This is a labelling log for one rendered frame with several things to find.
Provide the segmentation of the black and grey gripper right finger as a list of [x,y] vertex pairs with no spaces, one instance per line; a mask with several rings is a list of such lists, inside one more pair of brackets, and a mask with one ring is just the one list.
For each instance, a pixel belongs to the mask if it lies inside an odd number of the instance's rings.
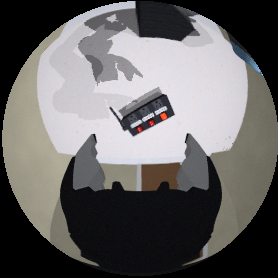
[[177,190],[193,194],[204,204],[209,217],[208,234],[212,234],[221,206],[221,182],[210,156],[190,133],[187,133],[185,143],[186,159],[176,176]]

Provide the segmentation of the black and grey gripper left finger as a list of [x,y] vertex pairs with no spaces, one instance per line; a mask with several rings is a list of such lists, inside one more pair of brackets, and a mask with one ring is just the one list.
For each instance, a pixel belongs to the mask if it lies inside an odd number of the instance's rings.
[[73,214],[78,203],[90,193],[105,189],[106,177],[96,159],[96,143],[96,135],[91,134],[72,157],[62,179],[60,201],[70,234],[73,234]]

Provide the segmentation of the black power strip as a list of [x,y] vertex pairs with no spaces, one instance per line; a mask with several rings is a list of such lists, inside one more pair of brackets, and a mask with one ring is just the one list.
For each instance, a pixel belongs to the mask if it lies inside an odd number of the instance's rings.
[[123,131],[128,130],[133,137],[175,115],[165,94],[127,114],[122,120],[119,119],[112,108],[110,110],[118,119]]

